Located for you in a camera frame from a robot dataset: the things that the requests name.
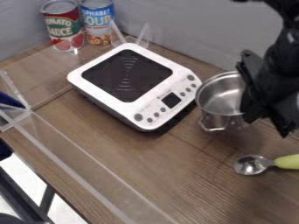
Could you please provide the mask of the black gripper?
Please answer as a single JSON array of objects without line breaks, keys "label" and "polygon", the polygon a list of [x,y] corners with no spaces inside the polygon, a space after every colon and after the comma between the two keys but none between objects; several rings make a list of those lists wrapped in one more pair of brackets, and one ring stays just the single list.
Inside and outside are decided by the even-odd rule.
[{"label": "black gripper", "polygon": [[240,112],[246,123],[272,117],[282,138],[299,128],[299,77],[283,76],[274,61],[250,50],[240,53],[236,69],[246,83]]}]

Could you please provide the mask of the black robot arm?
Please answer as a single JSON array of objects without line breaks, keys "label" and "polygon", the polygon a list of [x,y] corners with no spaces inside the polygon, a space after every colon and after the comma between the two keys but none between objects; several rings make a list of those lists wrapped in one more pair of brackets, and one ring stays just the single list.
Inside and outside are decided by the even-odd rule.
[{"label": "black robot arm", "polygon": [[299,0],[232,0],[263,2],[280,16],[282,31],[260,58],[244,50],[236,69],[246,83],[240,111],[251,124],[268,118],[282,137],[299,129]]}]

